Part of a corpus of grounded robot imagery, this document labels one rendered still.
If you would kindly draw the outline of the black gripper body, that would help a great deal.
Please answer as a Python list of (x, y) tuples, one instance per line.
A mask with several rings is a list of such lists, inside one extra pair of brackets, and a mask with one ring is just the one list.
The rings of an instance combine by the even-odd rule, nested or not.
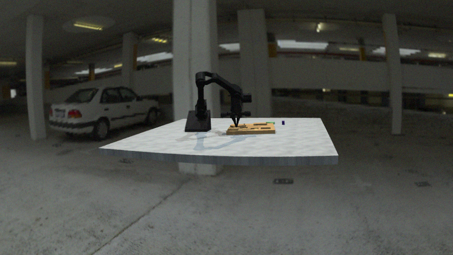
[(231, 103), (231, 113), (228, 113), (228, 112), (222, 112), (221, 113), (221, 117), (226, 117), (226, 116), (230, 116), (230, 117), (238, 116), (238, 117), (241, 117), (243, 115), (251, 116), (251, 111), (241, 112), (240, 103)]

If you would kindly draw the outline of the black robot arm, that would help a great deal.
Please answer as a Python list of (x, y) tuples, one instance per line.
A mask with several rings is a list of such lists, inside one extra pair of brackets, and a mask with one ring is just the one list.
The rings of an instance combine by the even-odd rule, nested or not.
[[(211, 79), (205, 80), (205, 76), (211, 77)], [(243, 103), (252, 102), (251, 93), (242, 93), (242, 90), (238, 85), (231, 84), (227, 80), (220, 77), (217, 73), (211, 73), (208, 71), (198, 72), (195, 75), (195, 83), (198, 87), (198, 100), (195, 105), (195, 116), (197, 117), (197, 121), (206, 121), (208, 113), (206, 113), (207, 100), (204, 100), (204, 86), (212, 82), (215, 82), (229, 92), (228, 96), (231, 97), (231, 103), (240, 103), (240, 101)]]

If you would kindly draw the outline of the tan board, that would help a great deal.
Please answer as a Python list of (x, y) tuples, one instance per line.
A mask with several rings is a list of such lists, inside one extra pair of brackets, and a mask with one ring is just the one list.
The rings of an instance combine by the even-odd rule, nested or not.
[(273, 123), (253, 123), (253, 124), (231, 124), (226, 131), (226, 135), (256, 135), (256, 134), (275, 134)]

